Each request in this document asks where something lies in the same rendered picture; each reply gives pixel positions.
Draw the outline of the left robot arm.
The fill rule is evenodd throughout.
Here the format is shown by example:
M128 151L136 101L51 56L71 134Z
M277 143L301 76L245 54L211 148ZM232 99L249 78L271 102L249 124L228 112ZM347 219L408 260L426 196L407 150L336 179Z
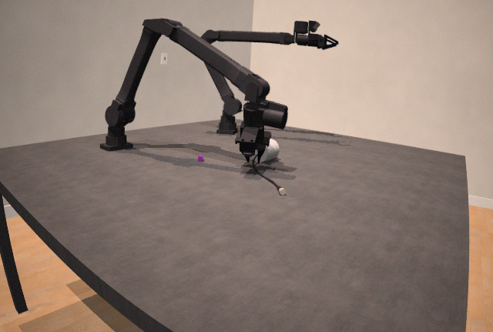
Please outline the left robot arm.
M318 35L310 33L316 32L320 23L316 21L309 21L309 31L308 22L295 21L293 28L293 35L288 32L248 32L248 31L213 31L207 30L200 38L207 41L209 44L215 41L225 41L225 42L262 42L262 43L291 43L295 42L297 45L307 46L307 35L308 40L318 41ZM299 32L299 33L298 33ZM296 33L296 36L295 36ZM222 42L219 41L219 42ZM295 44L293 43L293 44ZM235 114L242 112L242 103L239 99L235 99L232 90L230 89L225 77L215 71L212 67L208 66L205 62L206 68L211 75L219 93L221 99L224 101L223 105L223 116L221 116L221 121L219 122L219 129L216 133L219 134L230 134L234 135L238 128L235 123ZM229 96L228 96L229 95ZM230 98L230 96L232 98ZM227 117L233 116L233 117ZM234 132L229 132L234 131Z

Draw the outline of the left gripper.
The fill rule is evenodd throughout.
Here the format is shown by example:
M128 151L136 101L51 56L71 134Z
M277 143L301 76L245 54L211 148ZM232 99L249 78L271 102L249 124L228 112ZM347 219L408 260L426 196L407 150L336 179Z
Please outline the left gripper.
M325 49L329 49L329 48L332 48L332 47L335 47L338 45L338 41L335 39L332 39L328 35L324 34L324 37L323 36L321 37L321 35L318 35L318 36L319 36L318 41L308 40L308 36L307 36L307 46L312 46L312 47L318 48L318 43L319 43L319 47L322 48L322 50L325 50ZM331 40L334 42L332 42ZM327 42L330 42L332 44L327 45ZM322 46L323 44L324 44L324 46ZM320 48L318 48L318 49L320 49Z

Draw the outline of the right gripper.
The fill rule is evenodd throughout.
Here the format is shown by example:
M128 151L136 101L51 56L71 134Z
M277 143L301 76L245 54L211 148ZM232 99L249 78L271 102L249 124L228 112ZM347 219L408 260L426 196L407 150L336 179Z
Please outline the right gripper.
M243 124L245 126L249 126L249 127L252 127L248 124L246 124L244 121L243 121ZM263 122L261 124L258 124L258 125L254 125L254 127L258 127L258 126L261 126L263 124ZM270 138L271 138L271 132L268 132L268 131L264 131L264 139L263 139L263 143L257 143L256 144L256 149L258 149L258 163L260 163L260 158L261 156L263 155L264 151L265 151L265 148L266 146L268 147L269 144L270 144ZM236 138L235 138L235 143L240 143L240 129L236 135ZM247 162L250 161L250 157L249 156L245 156L246 157L246 160Z

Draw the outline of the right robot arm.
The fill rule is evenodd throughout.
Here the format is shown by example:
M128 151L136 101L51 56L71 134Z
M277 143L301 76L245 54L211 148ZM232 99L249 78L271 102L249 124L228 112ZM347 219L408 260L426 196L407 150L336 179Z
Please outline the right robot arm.
M252 127L245 126L243 121L240 125L240 137L242 135L242 138L240 138L240 152L242 155L255 156L256 144L263 143L264 126L278 129L285 128L288 107L266 100L266 96L270 92L270 85L265 79L251 72L191 32L181 22L166 18L145 19L143 33L119 94L116 96L116 100L112 101L112 105L106 109L105 118L109 125L108 135L106 136L106 143L100 144L100 149L116 151L133 148L133 143L130 144L126 141L124 126L135 119L136 102L134 98L136 91L156 43L161 37L160 34L169 37L170 40L193 53L230 80L233 85L245 94L244 100L249 102L243 105L243 121ZM261 126L254 127L254 125L262 122ZM110 127L112 128L110 129Z

